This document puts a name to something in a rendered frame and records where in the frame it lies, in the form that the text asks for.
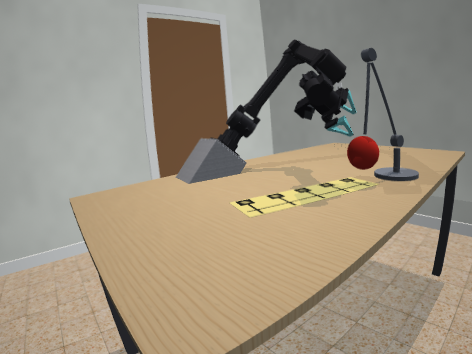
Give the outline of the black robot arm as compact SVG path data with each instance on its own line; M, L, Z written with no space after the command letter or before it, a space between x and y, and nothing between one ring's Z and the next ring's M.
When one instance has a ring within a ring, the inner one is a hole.
M297 102L294 112L303 119L311 120L315 110L321 115L330 110L325 103L329 100L330 93L334 89L333 85L336 82L339 83L345 77L346 66L329 49L319 50L309 47L297 40L293 40L288 47L289 48L283 53L284 55L280 64L278 64L274 72L271 73L253 98L244 106L240 104L230 115L226 124L231 128L225 130L223 133L225 135L220 134L218 137L218 140L235 154L237 154L235 150L238 147L237 143L241 137L244 136L248 138L260 122L257 116L264 103L289 71L297 64L306 62L312 66L319 75L314 71L308 71L306 74L302 74L304 78L302 77L300 80L301 83L299 83L299 86L304 89L306 97ZM304 62L301 62L300 59ZM244 114L245 111L254 119L252 120L246 116Z

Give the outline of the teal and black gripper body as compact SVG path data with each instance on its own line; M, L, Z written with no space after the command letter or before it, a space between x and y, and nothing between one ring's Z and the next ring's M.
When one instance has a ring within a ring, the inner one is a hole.
M322 114L321 118L325 122L325 128L328 129L338 123L338 118L333 118L332 114L339 114L340 106L343 106L347 102L349 89L343 89L342 87L336 91L330 93L328 102L325 104L330 110Z

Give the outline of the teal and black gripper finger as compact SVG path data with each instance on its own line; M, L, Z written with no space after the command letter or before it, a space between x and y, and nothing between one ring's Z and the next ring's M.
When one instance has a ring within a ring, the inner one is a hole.
M338 125L344 125L348 132L336 127L336 125L337 126ZM346 119L346 116L343 116L343 117L339 118L338 123L335 124L334 126L328 128L327 130L332 131L332 132L341 133L341 134L344 134L344 135L349 136L349 137L353 136L353 132L352 132L351 127L350 127L350 125L349 125L349 123Z
M350 105L351 105L352 110L351 110L350 108L348 108L346 105L341 106L341 108L344 109L344 110L346 110L346 111L348 111L348 112L351 113L351 114L356 114L357 112L356 112L356 109L355 109L355 106L354 106L354 103L353 103L353 99L352 99L350 90L349 90L349 92L348 92L347 99L348 99L349 102L350 102Z

